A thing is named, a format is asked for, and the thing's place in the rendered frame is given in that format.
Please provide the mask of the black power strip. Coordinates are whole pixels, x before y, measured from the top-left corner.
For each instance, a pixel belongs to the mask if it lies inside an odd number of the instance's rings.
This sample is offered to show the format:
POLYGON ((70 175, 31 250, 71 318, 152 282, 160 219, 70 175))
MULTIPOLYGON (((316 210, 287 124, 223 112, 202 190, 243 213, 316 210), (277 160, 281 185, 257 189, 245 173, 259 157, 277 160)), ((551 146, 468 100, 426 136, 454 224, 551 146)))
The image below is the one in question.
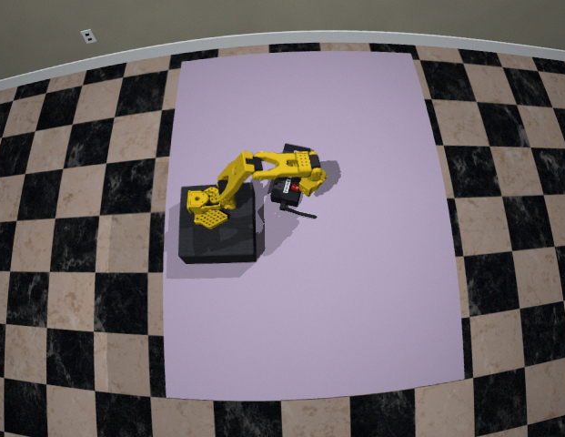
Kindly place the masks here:
MULTIPOLYGON (((291 145, 285 143, 283 153, 295 153, 297 151, 307 151, 310 152, 309 147, 301 147, 296 145, 291 145)), ((286 205, 297 207, 301 191, 299 190, 299 182, 301 178, 299 177, 287 177, 287 178, 277 178, 275 179, 272 192, 271 201, 280 203, 279 210, 288 211, 291 213, 298 214, 300 216, 305 216, 309 218, 316 219, 317 216, 295 211, 290 208, 286 208, 286 205)))

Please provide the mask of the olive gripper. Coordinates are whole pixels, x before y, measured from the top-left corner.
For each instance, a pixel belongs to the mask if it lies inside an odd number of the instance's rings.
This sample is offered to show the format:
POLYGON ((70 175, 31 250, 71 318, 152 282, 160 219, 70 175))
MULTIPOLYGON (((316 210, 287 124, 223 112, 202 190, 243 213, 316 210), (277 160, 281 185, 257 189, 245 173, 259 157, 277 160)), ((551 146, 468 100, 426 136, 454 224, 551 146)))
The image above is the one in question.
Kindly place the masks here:
POLYGON ((327 177, 328 176, 324 170, 322 170, 321 180, 309 181, 307 177, 299 177, 301 178, 301 181, 299 182, 299 190, 306 196, 310 197, 310 195, 319 188, 319 185, 321 185, 327 177))

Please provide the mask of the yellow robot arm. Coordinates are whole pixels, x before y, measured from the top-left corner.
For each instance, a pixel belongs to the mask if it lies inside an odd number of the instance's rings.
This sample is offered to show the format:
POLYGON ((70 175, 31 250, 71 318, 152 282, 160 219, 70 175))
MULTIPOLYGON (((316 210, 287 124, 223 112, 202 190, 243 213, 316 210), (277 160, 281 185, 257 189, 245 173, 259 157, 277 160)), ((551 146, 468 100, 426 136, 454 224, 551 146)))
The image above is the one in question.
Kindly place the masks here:
POLYGON ((309 181, 316 181, 320 180, 322 170, 314 151, 285 154, 259 151, 253 157, 252 152, 242 151, 217 177, 218 190, 190 191, 188 207, 195 213, 195 223, 212 229, 227 221, 227 214, 219 209, 236 208, 234 195, 250 175, 254 180, 307 177, 309 181), (262 161, 277 167, 263 171, 262 161), (293 167, 287 164, 293 164, 293 167))

